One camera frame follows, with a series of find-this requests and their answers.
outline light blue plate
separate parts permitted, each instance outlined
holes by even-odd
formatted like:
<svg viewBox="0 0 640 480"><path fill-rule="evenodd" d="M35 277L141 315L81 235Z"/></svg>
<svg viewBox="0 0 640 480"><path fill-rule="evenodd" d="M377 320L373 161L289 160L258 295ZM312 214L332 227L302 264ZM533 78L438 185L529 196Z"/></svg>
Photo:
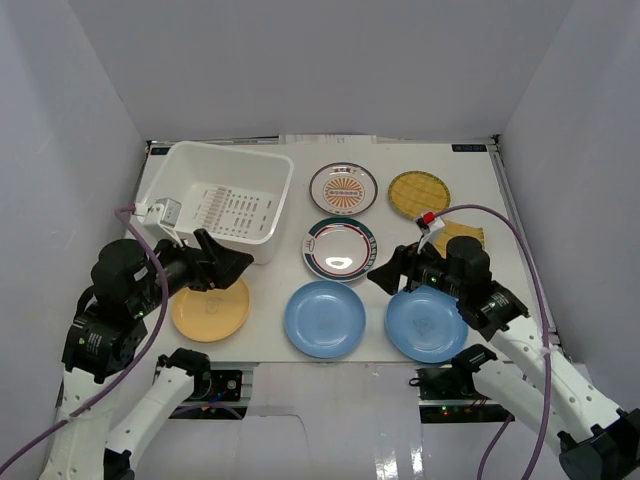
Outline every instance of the light blue plate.
<svg viewBox="0 0 640 480"><path fill-rule="evenodd" d="M289 340L316 358L346 355L358 346L366 325L360 297L346 285L312 282L293 294L284 314Z"/></svg>
<svg viewBox="0 0 640 480"><path fill-rule="evenodd" d="M396 348L420 363L451 360L469 332L456 299L430 287L396 294L387 307L385 326Z"/></svg>

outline decorative plate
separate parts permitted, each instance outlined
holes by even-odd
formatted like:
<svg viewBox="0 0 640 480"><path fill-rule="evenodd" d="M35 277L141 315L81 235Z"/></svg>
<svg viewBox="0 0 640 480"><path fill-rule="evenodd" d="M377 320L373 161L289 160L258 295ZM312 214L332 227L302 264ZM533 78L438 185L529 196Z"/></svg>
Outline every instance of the decorative plate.
<svg viewBox="0 0 640 480"><path fill-rule="evenodd" d="M311 178L313 202L331 215L364 212L378 196L378 184L369 171L354 163L332 163Z"/></svg>
<svg viewBox="0 0 640 480"><path fill-rule="evenodd" d="M366 226L352 218L326 218L316 223L302 242L302 256L319 277L350 282L373 266L376 239Z"/></svg>

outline white plastic basket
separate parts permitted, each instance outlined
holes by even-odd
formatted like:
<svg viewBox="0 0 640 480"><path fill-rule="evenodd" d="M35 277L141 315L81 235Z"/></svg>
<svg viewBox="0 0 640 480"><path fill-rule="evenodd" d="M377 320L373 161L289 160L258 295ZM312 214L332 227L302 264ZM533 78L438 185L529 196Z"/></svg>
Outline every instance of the white plastic basket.
<svg viewBox="0 0 640 480"><path fill-rule="evenodd" d="M284 155L197 142L175 144L144 195L182 204L175 230L195 245L205 228L221 244L268 263L285 220L293 162Z"/></svg>

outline cable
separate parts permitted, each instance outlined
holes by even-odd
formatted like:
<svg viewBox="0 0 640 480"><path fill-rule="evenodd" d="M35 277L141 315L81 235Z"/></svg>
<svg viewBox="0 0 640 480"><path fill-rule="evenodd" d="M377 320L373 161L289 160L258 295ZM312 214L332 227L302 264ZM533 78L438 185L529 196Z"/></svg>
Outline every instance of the cable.
<svg viewBox="0 0 640 480"><path fill-rule="evenodd" d="M138 363L140 363L140 360L142 360L142 357L145 356L145 354L149 351L149 349L153 345L153 342L155 341L155 339L158 337L158 334L160 333L160 328L162 327L162 323L164 322L164 317L167 313L167 308L169 305L169 282L167 279L167 275L165 274L164 269L162 268L162 264L160 263L160 260L158 260L158 257L153 252L153 248L149 246L149 244L145 241L145 239L142 238L142 235L140 235L140 233L135 229L135 227L131 225L131 223L129 222L129 219L125 217L126 213L131 213L134 211L135 211L135 207L133 206L119 208L115 211L115 215L118 218L118 220L122 222L125 228L129 230L129 232L131 232L131 235L133 235L134 238L138 241L138 243L144 249L145 253L149 257L149 260L151 261L151 263L156 269L156 272L158 274L158 279L160 280L160 289L162 291L162 301L160 303L160 314L158 315L158 321L156 322L156 325L153 331L151 332L151 335L149 336L149 340L147 341L145 346L142 348L142 350L140 350L140 353L132 360L132 362L104 390L102 390L100 393L90 398L89 400L87 400L78 409L71 412L71 414L69 414L69 417L71 418L75 418L75 417L78 417L79 415L82 415L84 412L89 410L96 403L98 403L100 400L106 397L110 392L112 392L113 389L115 389L118 385L120 385L120 383L122 383L125 377L129 375L131 370L133 370L135 366L138 365ZM0 475L6 472L7 469L16 460L22 457L25 453L27 453L29 450L31 450L33 447L35 447L45 438L49 437L53 433L60 430L62 427L64 427L68 423L69 423L69 420L60 420L59 422L54 423L51 427L49 427L47 430L42 432L36 438L31 440L29 443L27 443L24 447L22 447L20 450L14 453L6 462L4 462L2 466L0 466Z"/></svg>
<svg viewBox="0 0 640 480"><path fill-rule="evenodd" d="M509 229L513 232L520 249L522 250L522 254L524 255L524 259L527 262L527 267L529 268L529 272L531 272L531 279L533 281L533 289L536 293L536 300L538 303L538 308L540 309L540 318L542 323L542 345L545 349L547 349L547 353L544 354L544 404L542 407L542 421L540 422L540 431L538 432L538 439L536 440L536 445L533 449L533 453L531 455L531 459L529 460L529 464L527 465L524 474L522 475L522 480L528 480L533 473L533 469L538 462L538 458L540 457L540 452L542 451L542 446L544 445L544 437L547 434L547 425L549 424L549 413L551 412L551 357L549 355L549 318L547 317L547 311L544 308L544 300L542 298L542 287L540 286L540 280L538 279L538 274L536 272L535 266L533 264L533 258L531 257L531 252L527 248L524 238L520 235L520 232L516 229L516 227L511 223L511 221L502 215L499 212L496 212L494 209L485 207L483 205L475 205L465 204L465 205L456 205L455 207L445 208L434 214L434 216L440 217L442 215L446 215L447 213L455 212L457 210L482 210L483 212L490 213L491 215L499 218L502 222L509 227ZM487 450L490 452L495 444L489 444L489 448Z"/></svg>
<svg viewBox="0 0 640 480"><path fill-rule="evenodd" d="M511 423L512 420L513 420L513 415L511 414L507 415L507 419L500 426L500 429L496 433L496 436L493 437L491 442L489 442L489 446L487 447L484 454L482 455L482 460L480 460L480 466L478 467L478 476L476 477L477 480L482 480L482 473L484 472L484 467L487 464L487 460L489 460L489 455L491 455L491 451L493 450L493 447L496 446L496 444L498 443L498 440L500 440L500 437L502 436L504 431L507 429L507 427L509 426L509 423Z"/></svg>

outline white enclosure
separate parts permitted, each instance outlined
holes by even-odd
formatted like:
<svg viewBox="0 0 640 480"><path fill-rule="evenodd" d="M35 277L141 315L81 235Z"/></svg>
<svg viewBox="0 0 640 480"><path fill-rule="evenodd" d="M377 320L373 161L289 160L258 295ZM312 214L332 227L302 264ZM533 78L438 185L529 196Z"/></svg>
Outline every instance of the white enclosure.
<svg viewBox="0 0 640 480"><path fill-rule="evenodd" d="M52 422L151 139L501 134L565 347L639 406L639 0L4 0L0 65L0 460Z"/></svg>

